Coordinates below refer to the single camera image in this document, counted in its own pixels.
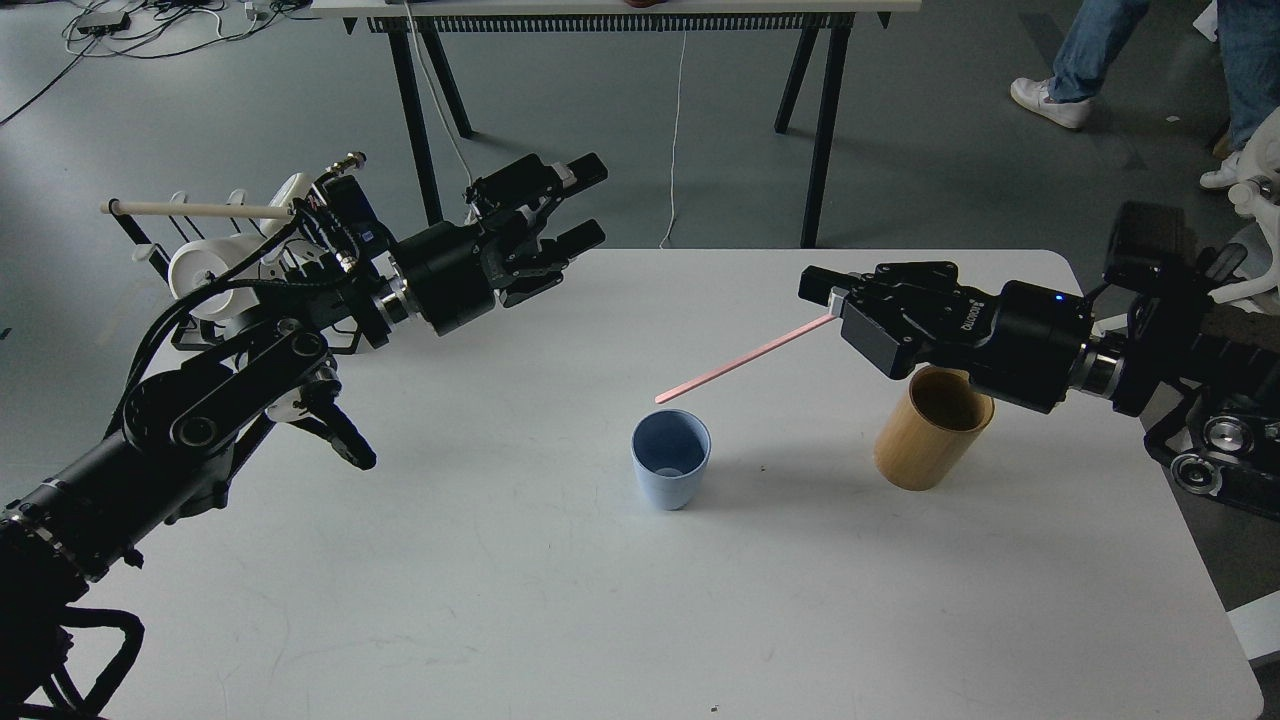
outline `white stick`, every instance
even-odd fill
[[[293,211],[270,205],[212,205],[200,202],[122,202],[108,200],[99,208],[104,215],[169,215],[174,218],[260,218],[288,220]]]

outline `white sneaker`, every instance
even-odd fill
[[[1079,129],[1093,110],[1093,100],[1055,102],[1048,96],[1048,82],[1047,79],[1036,82],[1020,77],[1009,86],[1009,95],[1015,102],[1042,118],[1048,118],[1068,129]]]
[[[1222,165],[1216,170],[1210,170],[1201,176],[1201,187],[1204,190],[1226,190],[1240,179],[1240,151],[1236,150],[1222,160]]]

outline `jeans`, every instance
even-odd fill
[[[1149,4],[1084,0],[1053,59],[1050,97],[1078,102],[1097,95],[1107,67]],[[1280,106],[1280,0],[1217,0],[1217,37],[1231,111],[1230,143],[1239,150]]]
[[[1147,15],[1149,5],[1149,0],[1084,0],[1053,58],[1048,96],[1059,102],[1079,102],[1097,95],[1107,67]]]
[[[1280,106],[1280,0],[1217,0],[1231,150]]]

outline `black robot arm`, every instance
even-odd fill
[[[841,336],[893,379],[932,363],[1041,413],[1075,388],[1134,416],[1167,384],[1183,401],[1148,430],[1152,459],[1189,492],[1280,520],[1280,318],[1210,297],[1243,259],[1236,245],[1197,254],[1180,210],[1129,202],[1105,283],[1083,297],[1019,281],[987,295],[946,261],[810,266],[799,295],[829,306]],[[1137,293],[1128,329],[1093,336],[1093,300],[1111,284]]]
[[[342,386],[324,328],[352,319],[378,347],[392,324],[420,314],[444,334],[490,310],[495,295],[509,307],[554,287],[571,260],[604,240],[594,220],[539,238],[566,197],[607,177],[595,155],[567,165],[529,155],[467,190],[474,222],[438,223],[403,242],[349,177],[362,164],[364,155],[352,154],[329,168],[292,200],[284,227],[220,275],[198,275],[198,287],[146,333],[104,439],[6,505],[0,720],[101,712],[137,657],[142,624],[127,612],[69,603],[118,560],[141,566],[136,546],[160,523],[225,507],[232,479],[276,424],[320,437],[360,469],[374,466],[372,448],[335,404]],[[132,219],[118,220],[134,242],[150,242]],[[189,250],[206,252],[201,261],[221,260],[227,247],[242,247],[233,240]],[[273,260],[294,242],[303,259]],[[372,264],[384,252],[390,277]],[[270,279],[255,273],[264,265]],[[218,323],[198,316],[204,304],[236,292],[252,292],[242,311]],[[168,333],[191,325],[200,329],[200,352],[146,377]],[[175,346],[193,348],[179,337]],[[65,661],[68,629],[84,626],[118,628],[125,639],[82,694]],[[24,705],[40,688],[52,707]]]

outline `metal frame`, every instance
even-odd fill
[[[890,13],[877,13],[881,24],[888,27]],[[431,149],[426,135],[426,120],[422,117],[422,101],[417,91],[413,72],[413,59],[410,53],[410,35],[416,32],[426,45],[431,59],[431,69],[444,92],[445,102],[453,117],[453,123],[462,137],[471,137],[474,131],[462,106],[453,70],[444,47],[440,32],[631,32],[631,31],[736,31],[736,29],[800,29],[800,44],[796,47],[791,70],[787,74],[782,102],[778,108],[773,131],[786,135],[795,110],[800,87],[804,83],[809,59],[818,38],[819,29],[829,29],[827,64],[822,83],[822,100],[818,109],[818,128],[814,135],[813,163],[809,169],[809,187],[805,200],[804,224],[800,231],[800,247],[817,247],[818,225],[822,218],[822,201],[827,187],[827,170],[831,164],[831,145],[835,138],[836,115],[840,108],[840,90],[844,83],[845,58],[849,50],[850,29],[856,13],[773,13],[773,14],[614,14],[614,15],[486,15],[465,17],[420,15],[413,18],[413,29],[408,18],[371,17],[366,18],[370,32],[387,35],[392,50],[392,63],[399,85],[401,104],[404,109],[404,122],[408,128],[410,146],[417,170],[419,187],[422,193],[422,206],[429,223],[443,219],[440,192],[431,163]],[[355,29],[356,19],[344,18],[348,35]]]

